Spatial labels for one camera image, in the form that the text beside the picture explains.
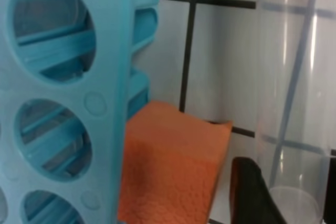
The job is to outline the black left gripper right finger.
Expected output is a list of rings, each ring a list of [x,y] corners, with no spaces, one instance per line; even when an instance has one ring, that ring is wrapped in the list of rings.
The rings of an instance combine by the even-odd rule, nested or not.
[[[326,224],[336,224],[336,204],[334,197],[328,198],[325,201],[323,220]]]

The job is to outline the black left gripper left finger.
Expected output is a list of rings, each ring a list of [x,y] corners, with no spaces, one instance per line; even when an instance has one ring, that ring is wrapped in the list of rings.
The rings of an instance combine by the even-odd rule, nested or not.
[[[268,191],[261,169],[248,157],[232,160],[229,209],[231,223],[286,223]]]

